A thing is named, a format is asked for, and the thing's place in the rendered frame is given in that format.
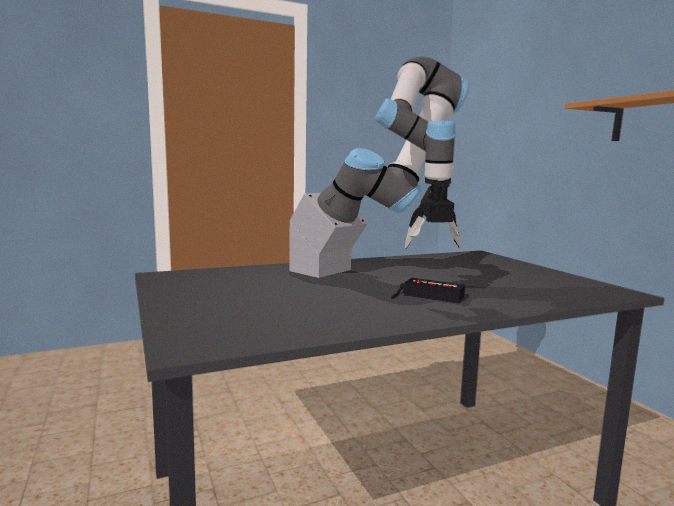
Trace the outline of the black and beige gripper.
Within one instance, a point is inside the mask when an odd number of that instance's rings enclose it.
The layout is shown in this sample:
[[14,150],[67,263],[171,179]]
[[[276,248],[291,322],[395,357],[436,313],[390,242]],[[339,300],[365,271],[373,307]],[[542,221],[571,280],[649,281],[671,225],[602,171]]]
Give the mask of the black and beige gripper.
[[[448,187],[450,187],[451,184],[451,178],[444,181],[425,178],[425,183],[431,184],[431,195],[427,199],[424,199],[424,201],[414,211],[411,217],[405,248],[407,249],[411,243],[412,237],[416,237],[419,234],[420,228],[423,225],[422,223],[425,221],[425,219],[422,218],[423,215],[426,216],[426,221],[428,222],[444,222],[445,225],[450,228],[450,233],[453,235],[455,243],[460,248],[460,237],[457,236],[459,235],[457,234],[459,231],[456,224],[454,203],[447,199],[447,192]],[[429,212],[427,213],[426,207],[429,206],[430,209],[428,208]],[[451,224],[454,226],[454,228]]]

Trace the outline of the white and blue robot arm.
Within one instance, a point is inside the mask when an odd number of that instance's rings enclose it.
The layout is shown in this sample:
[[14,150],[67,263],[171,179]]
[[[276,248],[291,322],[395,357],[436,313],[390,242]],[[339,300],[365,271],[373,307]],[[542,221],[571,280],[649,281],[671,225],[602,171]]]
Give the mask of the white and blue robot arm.
[[[421,190],[418,172],[424,160],[427,179],[452,177],[455,123],[444,119],[462,106],[468,81],[429,57],[409,59],[401,66],[397,80],[399,77],[391,99],[385,99],[375,120],[406,142],[396,162],[388,167],[370,150],[350,152],[333,183],[317,200],[320,208],[338,221],[355,221],[364,195],[397,213],[405,211]],[[424,95],[419,116],[413,113],[418,93]]]

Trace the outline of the black power strip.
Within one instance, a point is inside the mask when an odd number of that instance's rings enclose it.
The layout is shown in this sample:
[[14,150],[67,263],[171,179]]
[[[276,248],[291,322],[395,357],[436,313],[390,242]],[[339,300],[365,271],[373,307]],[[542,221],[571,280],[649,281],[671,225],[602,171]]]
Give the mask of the black power strip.
[[402,290],[405,296],[460,303],[464,298],[465,284],[410,278],[402,283]]

